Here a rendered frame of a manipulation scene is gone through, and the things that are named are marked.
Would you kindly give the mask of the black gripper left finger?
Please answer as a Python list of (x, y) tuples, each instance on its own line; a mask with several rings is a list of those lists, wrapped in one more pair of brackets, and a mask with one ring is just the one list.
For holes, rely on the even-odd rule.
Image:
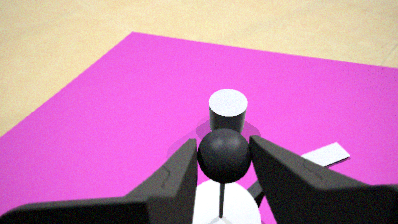
[(197, 181), (192, 138), (122, 197), (29, 203), (2, 214), (0, 224), (193, 224)]

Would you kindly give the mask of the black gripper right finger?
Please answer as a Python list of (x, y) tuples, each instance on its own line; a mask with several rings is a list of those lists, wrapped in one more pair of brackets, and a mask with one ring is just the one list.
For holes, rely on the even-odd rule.
[(249, 146), (276, 224), (398, 224), (398, 184), (363, 183), (258, 135)]

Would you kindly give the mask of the grey cylinder with white top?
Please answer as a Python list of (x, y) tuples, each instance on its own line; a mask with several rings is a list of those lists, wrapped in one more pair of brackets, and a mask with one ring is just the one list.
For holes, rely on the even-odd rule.
[(211, 131), (221, 128), (241, 133), (247, 110), (247, 99), (239, 91), (222, 89), (209, 99), (209, 120)]

